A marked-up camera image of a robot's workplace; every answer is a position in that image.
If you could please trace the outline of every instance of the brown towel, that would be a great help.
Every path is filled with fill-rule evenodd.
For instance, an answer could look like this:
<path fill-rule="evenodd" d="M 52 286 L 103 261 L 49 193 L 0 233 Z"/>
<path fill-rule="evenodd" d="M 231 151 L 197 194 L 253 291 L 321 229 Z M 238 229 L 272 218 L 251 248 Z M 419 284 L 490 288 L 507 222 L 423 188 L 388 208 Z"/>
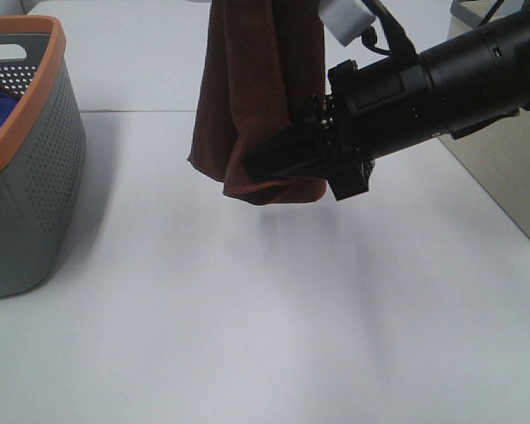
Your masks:
<path fill-rule="evenodd" d="M 324 35 L 318 0 L 213 0 L 206 65 L 189 161 L 255 205 L 319 200 L 316 178 L 252 181 L 240 159 L 323 95 Z"/>

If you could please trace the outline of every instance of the brown cloth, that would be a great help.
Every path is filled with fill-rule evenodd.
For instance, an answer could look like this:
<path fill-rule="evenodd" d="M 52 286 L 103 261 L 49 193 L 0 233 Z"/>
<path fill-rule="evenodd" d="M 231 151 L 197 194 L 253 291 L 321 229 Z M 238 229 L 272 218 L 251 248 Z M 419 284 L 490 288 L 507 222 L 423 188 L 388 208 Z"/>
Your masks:
<path fill-rule="evenodd" d="M 255 205 L 319 200 L 317 178 L 252 181 L 246 152 L 290 124 L 325 88 L 318 0 L 213 0 L 206 65 L 188 160 L 223 181 L 223 193 Z"/>

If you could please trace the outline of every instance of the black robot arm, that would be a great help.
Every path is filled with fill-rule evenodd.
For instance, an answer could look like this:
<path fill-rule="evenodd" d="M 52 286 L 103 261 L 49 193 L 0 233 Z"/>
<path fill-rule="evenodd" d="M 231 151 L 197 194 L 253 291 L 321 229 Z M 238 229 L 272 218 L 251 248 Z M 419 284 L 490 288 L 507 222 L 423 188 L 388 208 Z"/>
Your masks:
<path fill-rule="evenodd" d="M 332 94 L 312 95 L 291 126 L 243 159 L 250 177 L 325 178 L 342 200 L 368 190 L 378 157 L 530 110 L 530 0 L 420 54 L 379 0 L 363 3 L 381 22 L 389 57 L 330 69 Z"/>

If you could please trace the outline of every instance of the laundry basket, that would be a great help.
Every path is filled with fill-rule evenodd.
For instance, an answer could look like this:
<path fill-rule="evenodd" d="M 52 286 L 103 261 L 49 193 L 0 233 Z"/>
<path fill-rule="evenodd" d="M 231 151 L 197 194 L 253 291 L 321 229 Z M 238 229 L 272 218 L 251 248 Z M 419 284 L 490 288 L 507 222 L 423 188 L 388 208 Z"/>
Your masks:
<path fill-rule="evenodd" d="M 85 132 L 64 63 L 58 20 L 0 17 L 0 85 L 22 95 L 0 128 L 0 297 L 27 291 L 52 270 L 80 186 Z"/>

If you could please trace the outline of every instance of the white tabletop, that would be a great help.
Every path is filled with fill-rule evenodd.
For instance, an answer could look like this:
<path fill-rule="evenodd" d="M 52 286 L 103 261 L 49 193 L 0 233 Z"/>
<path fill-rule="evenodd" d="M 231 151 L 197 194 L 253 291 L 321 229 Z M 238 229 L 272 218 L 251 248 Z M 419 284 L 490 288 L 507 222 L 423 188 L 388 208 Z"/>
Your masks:
<path fill-rule="evenodd" d="M 0 424 L 530 423 L 530 241 L 436 140 L 257 208 L 193 113 L 83 114 L 57 269 L 0 300 Z"/>
<path fill-rule="evenodd" d="M 418 51 L 446 40 L 450 0 L 385 4 Z M 208 12 L 209 4 L 186 0 L 49 0 L 32 10 L 61 20 L 65 61 L 81 110 L 152 111 L 196 110 Z M 327 67 L 349 58 L 363 66 L 381 57 L 360 42 L 345 49 L 326 32 Z"/>

